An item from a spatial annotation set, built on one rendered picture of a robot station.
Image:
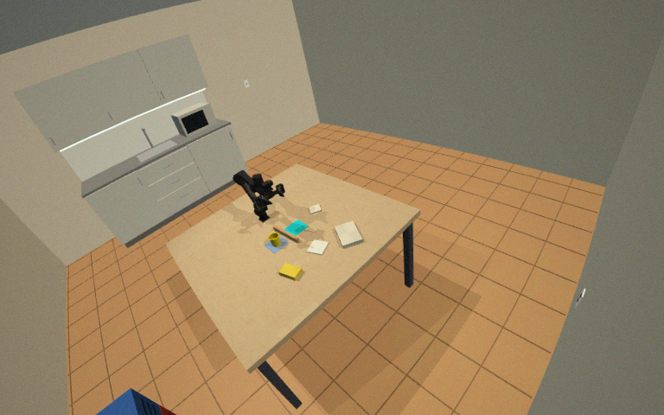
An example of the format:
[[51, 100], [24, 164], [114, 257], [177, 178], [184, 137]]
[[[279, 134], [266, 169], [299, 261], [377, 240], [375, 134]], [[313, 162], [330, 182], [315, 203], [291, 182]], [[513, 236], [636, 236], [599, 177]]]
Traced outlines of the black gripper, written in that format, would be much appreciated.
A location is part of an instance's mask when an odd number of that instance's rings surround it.
[[255, 197], [255, 201], [256, 201], [258, 207], [261, 208], [261, 207], [266, 206], [266, 205], [271, 205], [272, 202], [269, 201], [269, 200], [270, 200], [272, 197], [274, 197], [274, 195], [276, 195], [276, 194], [279, 194], [279, 196], [284, 197], [283, 193], [284, 193], [285, 191], [284, 191], [284, 186], [283, 186], [283, 184], [282, 184], [282, 183], [279, 183], [279, 184], [276, 186], [276, 188], [277, 188], [277, 189], [276, 189], [275, 191], [273, 191], [272, 189], [267, 190], [265, 194], [264, 194], [263, 191], [262, 191], [263, 189], [260, 190], [260, 194], [263, 195], [263, 196], [259, 195], [259, 196]]

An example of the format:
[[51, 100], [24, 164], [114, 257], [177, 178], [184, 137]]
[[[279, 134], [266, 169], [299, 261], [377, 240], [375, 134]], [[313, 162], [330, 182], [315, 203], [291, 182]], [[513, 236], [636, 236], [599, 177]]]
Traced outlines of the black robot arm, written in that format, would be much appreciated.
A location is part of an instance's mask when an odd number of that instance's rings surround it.
[[[254, 193], [258, 192], [260, 194], [260, 190], [263, 189], [263, 193], [265, 194], [267, 190], [274, 188], [272, 187], [273, 185], [273, 180], [266, 180], [264, 181], [261, 174], [253, 175], [252, 178], [244, 171], [241, 170], [238, 174], [233, 176], [233, 180], [236, 182], [237, 185], [242, 186], [242, 188], [247, 192], [249, 195], [252, 203], [253, 203], [253, 212], [259, 216], [259, 220], [262, 222], [265, 222], [269, 220], [271, 217], [267, 215], [266, 211], [268, 210], [267, 205], [263, 207], [258, 207], [255, 197], [257, 197]], [[261, 195], [262, 196], [262, 195]]]

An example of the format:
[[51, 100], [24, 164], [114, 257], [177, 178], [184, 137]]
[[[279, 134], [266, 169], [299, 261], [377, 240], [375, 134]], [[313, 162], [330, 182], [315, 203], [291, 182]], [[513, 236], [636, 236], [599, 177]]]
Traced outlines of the tan wooden strip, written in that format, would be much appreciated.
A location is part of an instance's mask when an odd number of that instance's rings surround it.
[[281, 229], [280, 227], [277, 227], [277, 226], [275, 225], [273, 228], [274, 228], [274, 230], [275, 230], [276, 232], [278, 232], [279, 234], [283, 235], [283, 236], [286, 237], [287, 239], [290, 239], [290, 240], [296, 242], [297, 244], [300, 242], [300, 240], [299, 240], [298, 237], [296, 237], [295, 235], [293, 235], [293, 234], [291, 234], [291, 233], [286, 232], [285, 230]]

